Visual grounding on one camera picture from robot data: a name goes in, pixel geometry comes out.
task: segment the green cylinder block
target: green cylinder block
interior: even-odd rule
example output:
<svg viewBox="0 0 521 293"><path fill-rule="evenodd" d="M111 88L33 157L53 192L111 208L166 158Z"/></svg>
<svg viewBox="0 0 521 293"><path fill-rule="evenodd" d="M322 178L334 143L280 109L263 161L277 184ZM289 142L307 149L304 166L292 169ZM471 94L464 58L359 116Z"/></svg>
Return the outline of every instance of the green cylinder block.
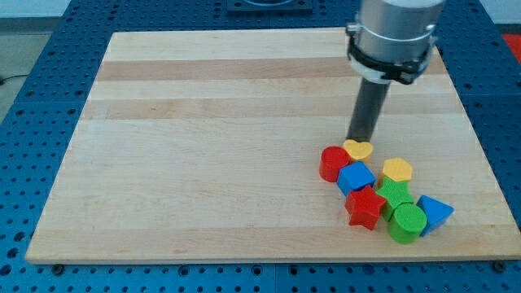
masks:
<svg viewBox="0 0 521 293"><path fill-rule="evenodd" d="M418 238L426 225L425 212L411 203L404 203L396 208L387 227L395 241L409 244Z"/></svg>

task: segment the wooden board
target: wooden board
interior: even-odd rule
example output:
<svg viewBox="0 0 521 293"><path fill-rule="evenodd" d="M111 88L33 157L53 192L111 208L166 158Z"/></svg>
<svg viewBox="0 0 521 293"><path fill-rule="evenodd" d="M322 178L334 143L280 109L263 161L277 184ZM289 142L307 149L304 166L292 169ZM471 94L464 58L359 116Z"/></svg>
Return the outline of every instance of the wooden board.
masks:
<svg viewBox="0 0 521 293"><path fill-rule="evenodd" d="M512 259L519 230L436 53L393 83L370 168L455 207L411 245L347 225L318 175L360 76L342 28L115 33L26 258L35 264Z"/></svg>

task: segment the toy block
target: toy block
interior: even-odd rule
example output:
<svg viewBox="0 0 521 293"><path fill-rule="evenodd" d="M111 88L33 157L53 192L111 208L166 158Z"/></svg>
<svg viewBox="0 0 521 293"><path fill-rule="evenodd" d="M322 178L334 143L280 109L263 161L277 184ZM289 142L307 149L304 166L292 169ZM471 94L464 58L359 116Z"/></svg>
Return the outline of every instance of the toy block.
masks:
<svg viewBox="0 0 521 293"><path fill-rule="evenodd" d="M384 160L382 172L376 184L377 187L382 185L385 177L396 182L410 181L413 177L413 166L402 158Z"/></svg>
<svg viewBox="0 0 521 293"><path fill-rule="evenodd" d="M363 162L356 162L340 169L336 184L347 197L351 191L372 186L374 181L376 181L376 178L369 168Z"/></svg>
<svg viewBox="0 0 521 293"><path fill-rule="evenodd" d="M352 139L348 139L343 145L346 152L351 157L353 163L362 161L366 164L369 163L371 155L373 154L373 145L370 142L357 142Z"/></svg>
<svg viewBox="0 0 521 293"><path fill-rule="evenodd" d="M383 185L376 191L377 195L383 196L387 202L382 210L385 221L391 220L391 216L404 203L414 203L413 197L409 193L409 183L407 181L396 182L389 178L383 179Z"/></svg>
<svg viewBox="0 0 521 293"><path fill-rule="evenodd" d="M411 203L402 204L389 221L387 230L398 243L413 243L427 225L425 212Z"/></svg>
<svg viewBox="0 0 521 293"><path fill-rule="evenodd" d="M322 179L336 182L340 169L347 166L350 160L351 158L345 149L340 146L329 146L322 151L318 172Z"/></svg>
<svg viewBox="0 0 521 293"><path fill-rule="evenodd" d="M427 215L427 226L420 234L422 237L440 228L454 212L453 207L426 195L422 195L416 205Z"/></svg>
<svg viewBox="0 0 521 293"><path fill-rule="evenodd" d="M373 230L386 201L375 194L371 186L366 186L360 191L352 191L345 201L345 209L351 215L349 225L363 225Z"/></svg>

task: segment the cable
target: cable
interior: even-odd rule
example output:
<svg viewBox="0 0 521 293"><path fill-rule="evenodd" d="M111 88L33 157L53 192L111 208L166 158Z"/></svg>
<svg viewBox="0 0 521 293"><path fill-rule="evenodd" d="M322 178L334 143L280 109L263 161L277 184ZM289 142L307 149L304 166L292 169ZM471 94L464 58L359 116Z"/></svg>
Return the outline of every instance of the cable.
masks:
<svg viewBox="0 0 521 293"><path fill-rule="evenodd" d="M13 79L13 78L28 77L28 76L29 76L29 74L20 74L20 75L15 75L15 76L12 76L12 77L2 78L2 79L0 79L0 85L4 85L6 83L6 81L8 81L10 79Z"/></svg>

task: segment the blue cube block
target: blue cube block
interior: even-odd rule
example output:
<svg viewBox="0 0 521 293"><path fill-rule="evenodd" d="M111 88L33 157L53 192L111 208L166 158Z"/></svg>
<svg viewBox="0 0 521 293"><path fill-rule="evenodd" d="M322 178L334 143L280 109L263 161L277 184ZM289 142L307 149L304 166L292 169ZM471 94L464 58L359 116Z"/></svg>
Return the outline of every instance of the blue cube block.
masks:
<svg viewBox="0 0 521 293"><path fill-rule="evenodd" d="M416 205L418 205L427 215L427 226L420 234L422 237L438 229L454 212L453 207L426 195L422 195Z"/></svg>
<svg viewBox="0 0 521 293"><path fill-rule="evenodd" d="M373 173L360 161L341 168L336 184L347 197L349 192L372 186L375 181Z"/></svg>

